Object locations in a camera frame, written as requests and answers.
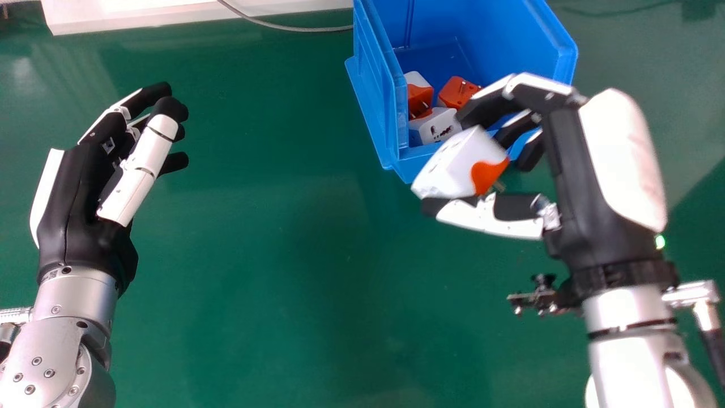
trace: orange plug adapter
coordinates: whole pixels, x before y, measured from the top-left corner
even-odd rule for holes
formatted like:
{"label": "orange plug adapter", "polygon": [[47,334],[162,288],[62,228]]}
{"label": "orange plug adapter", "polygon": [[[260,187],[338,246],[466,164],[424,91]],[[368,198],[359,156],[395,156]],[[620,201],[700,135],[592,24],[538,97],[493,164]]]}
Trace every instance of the orange plug adapter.
{"label": "orange plug adapter", "polygon": [[445,86],[443,86],[443,89],[438,93],[437,105],[440,107],[460,109],[480,89],[480,86],[468,82],[460,76],[454,76],[448,80]]}
{"label": "orange plug adapter", "polygon": [[433,104],[433,86],[418,71],[406,73],[405,81],[408,88],[409,119],[430,115],[429,110]]}

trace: green surface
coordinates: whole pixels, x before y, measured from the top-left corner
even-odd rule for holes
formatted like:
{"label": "green surface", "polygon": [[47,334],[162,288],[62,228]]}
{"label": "green surface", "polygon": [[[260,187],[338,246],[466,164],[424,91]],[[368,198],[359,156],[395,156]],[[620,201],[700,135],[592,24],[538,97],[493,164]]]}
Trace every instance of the green surface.
{"label": "green surface", "polygon": [[[725,5],[684,3],[551,1],[579,44],[576,85],[619,87],[647,114],[668,188],[668,254],[684,279],[722,284]],[[191,111],[178,146],[191,166],[161,179],[134,222],[141,263],[113,335],[118,407],[582,405],[583,322],[516,319],[505,302],[529,275],[563,266],[539,243],[419,215],[373,151],[342,64],[351,34],[230,20],[54,38],[37,10],[10,11],[0,307],[33,302],[28,214],[47,150],[156,81]],[[552,190],[544,167],[505,182]],[[714,383],[692,318],[681,321]]]}

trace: blue plastic bin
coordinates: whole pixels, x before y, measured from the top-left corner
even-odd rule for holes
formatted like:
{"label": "blue plastic bin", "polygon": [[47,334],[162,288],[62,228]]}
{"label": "blue plastic bin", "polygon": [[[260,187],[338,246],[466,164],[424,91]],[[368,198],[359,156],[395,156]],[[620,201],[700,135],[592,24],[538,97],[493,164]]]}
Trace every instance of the blue plastic bin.
{"label": "blue plastic bin", "polygon": [[405,183],[439,144],[410,146],[403,73],[419,71],[436,90],[451,76],[485,86],[519,72],[571,83],[578,56],[545,0],[354,0],[353,24],[345,66],[381,165]]}

